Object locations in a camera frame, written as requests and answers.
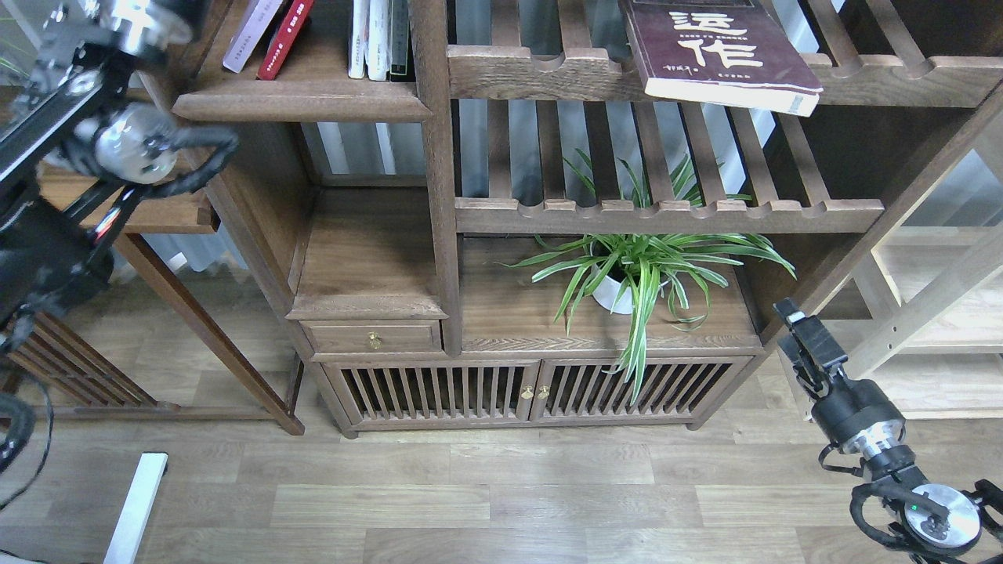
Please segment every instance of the spider plant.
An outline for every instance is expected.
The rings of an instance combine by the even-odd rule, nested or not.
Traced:
[[[590,171],[592,163],[579,151]],[[638,207],[652,205],[647,181],[642,181],[626,161],[620,160],[633,183],[630,199]],[[592,179],[569,162],[583,184],[595,192]],[[672,171],[672,186],[677,199],[691,204],[703,204],[692,161],[685,158]],[[621,189],[621,197],[626,199]],[[660,297],[664,297],[669,312],[676,319],[674,327],[683,331],[699,328],[710,314],[710,285],[728,286],[728,280],[710,268],[713,265],[740,266],[736,257],[767,260],[783,267],[794,276],[794,267],[781,257],[765,237],[755,234],[587,234],[558,247],[547,249],[534,257],[510,265],[513,268],[541,265],[560,257],[571,256],[539,270],[533,282],[539,282],[558,272],[571,271],[571,281],[564,292],[554,321],[565,315],[565,329],[571,332],[575,310],[582,300],[593,295],[603,279],[615,273],[622,278],[617,301],[630,292],[633,302],[630,332],[627,344],[620,353],[613,372],[623,372],[624,382],[633,380],[631,403],[637,401],[647,364],[647,324]],[[703,293],[706,312],[692,317],[681,317],[680,309],[690,308],[685,280],[692,281]]]

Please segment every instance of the drawer knob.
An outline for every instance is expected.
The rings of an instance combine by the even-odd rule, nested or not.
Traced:
[[[369,348],[373,350],[379,350],[383,347],[383,340],[379,338],[379,334],[375,331],[369,333]]]

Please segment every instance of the wooden floor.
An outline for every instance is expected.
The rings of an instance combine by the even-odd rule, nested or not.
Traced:
[[[183,278],[259,369],[284,372],[291,349],[249,278],[226,270]],[[157,387],[154,395],[237,401],[236,381],[143,293],[141,283],[116,287],[71,324]],[[162,451],[169,471],[139,562],[908,562],[853,526],[847,508],[859,482],[817,468],[822,435],[801,419],[778,360],[699,432],[399,432],[348,441],[309,382],[298,415],[307,426],[298,438],[267,421],[57,420],[42,477],[0,512],[0,548],[53,563],[99,561],[140,453]],[[908,442],[932,480],[964,489],[984,477],[1003,482],[1001,438],[1003,420],[936,420],[910,424]],[[36,434],[0,477],[0,495],[27,479],[43,443]],[[887,522],[870,509],[873,522]],[[985,540],[979,548],[971,560],[999,550]]]

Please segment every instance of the wooden cabinet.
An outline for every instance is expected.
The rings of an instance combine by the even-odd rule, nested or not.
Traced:
[[[530,284],[528,272],[499,264],[532,253],[530,235],[768,234],[797,267],[796,280],[769,264],[729,269],[724,274],[732,283],[717,292],[699,330],[676,331],[664,315],[649,326],[656,365],[718,368],[693,372],[686,376],[692,381],[678,381],[675,388],[674,368],[666,368],[649,382],[655,391],[665,385],[661,395],[652,391],[636,411],[621,413],[617,404],[608,412],[609,403],[597,411],[609,420],[698,428],[775,347],[782,323],[771,304],[790,296],[806,311],[820,309],[858,260],[964,156],[1003,100],[997,88],[1003,79],[1003,12],[990,3],[849,0],[837,13],[826,1],[798,2],[821,45],[819,52],[803,55],[824,85],[821,105],[805,119],[768,116],[773,132],[765,143],[753,130],[751,112],[727,111],[728,143],[748,179],[742,190],[750,200],[742,202],[724,193],[701,106],[645,96],[632,61],[613,60],[606,49],[593,47],[580,0],[557,2],[563,47],[558,57],[522,46],[515,0],[490,3],[490,45],[450,44],[451,3],[412,0],[415,84],[347,78],[347,0],[318,2],[314,27],[277,81],[254,80],[253,60],[241,74],[224,72],[219,60],[241,12],[239,3],[232,4],[214,3],[216,33],[180,57],[175,76],[181,79],[174,82],[180,95],[173,107],[190,119],[247,122],[235,123],[242,152],[209,194],[300,355],[314,361],[308,369],[349,437],[363,429],[418,425],[419,410],[427,415],[421,425],[429,427],[599,420],[592,414],[594,399],[583,404],[576,395],[563,404],[566,398],[555,386],[578,378],[563,389],[578,385],[575,393],[585,393],[591,381],[590,393],[598,393],[603,382],[574,370],[592,370],[615,357],[626,331],[591,304],[577,313],[570,334],[552,324],[560,288]],[[172,89],[163,90],[173,99]],[[475,198],[459,196],[456,174],[458,151],[475,144],[460,137],[454,107],[458,98],[471,97],[486,98],[488,110],[488,190]],[[506,133],[508,101],[516,98],[534,100],[537,117],[541,183],[528,194],[512,190],[519,171],[511,168],[513,142]],[[602,192],[591,201],[564,193],[562,156],[575,148],[561,145],[562,100],[581,102],[596,175],[607,179],[616,176],[616,142],[606,102],[629,102],[632,143],[643,156],[653,207],[635,209]],[[656,104],[670,104],[683,123],[684,132],[670,140],[692,156],[705,207],[671,195]],[[302,162],[301,133],[290,125],[313,120],[420,122],[424,182],[412,189],[339,188],[318,198]],[[415,341],[403,345],[408,351],[355,351],[321,346],[315,334],[320,326],[399,320],[422,328],[437,323],[441,348],[417,350]],[[420,367],[445,370],[442,377],[452,374],[453,385],[457,377],[464,383],[449,387],[451,400],[440,396],[433,403],[428,393],[434,395],[439,376],[422,375],[427,379],[418,387],[401,387],[404,380],[393,379],[405,378],[392,375],[394,370]],[[375,389],[376,380],[366,374],[393,381],[397,390],[389,405],[367,396],[366,385]],[[520,386],[532,385],[539,395],[540,378],[550,378],[544,384],[550,403],[527,404]],[[456,399],[463,390],[492,399]],[[662,404],[666,396],[669,402]],[[468,415],[465,409],[486,414]],[[444,418],[457,410],[462,416]]]

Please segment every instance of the book cover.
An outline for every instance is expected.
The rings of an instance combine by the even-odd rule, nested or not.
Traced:
[[[370,0],[366,70],[370,80],[386,80],[390,71],[390,0]]]
[[[758,0],[620,0],[648,95],[810,115],[821,83]]]
[[[230,47],[223,56],[223,66],[228,70],[240,72],[244,69],[251,53],[261,42],[268,26],[275,19],[283,0],[251,0],[248,2],[247,10],[241,24],[237,27],[237,33],[230,41]]]
[[[352,43],[348,53],[348,76],[364,78],[366,75],[366,49],[369,45],[369,0],[352,3]]]
[[[265,60],[258,68],[258,78],[262,80],[275,80],[282,68],[282,63],[286,62],[289,50],[299,36],[300,31],[306,25],[307,16],[313,8],[314,0],[293,0],[282,18],[282,24],[272,39],[265,54]]]

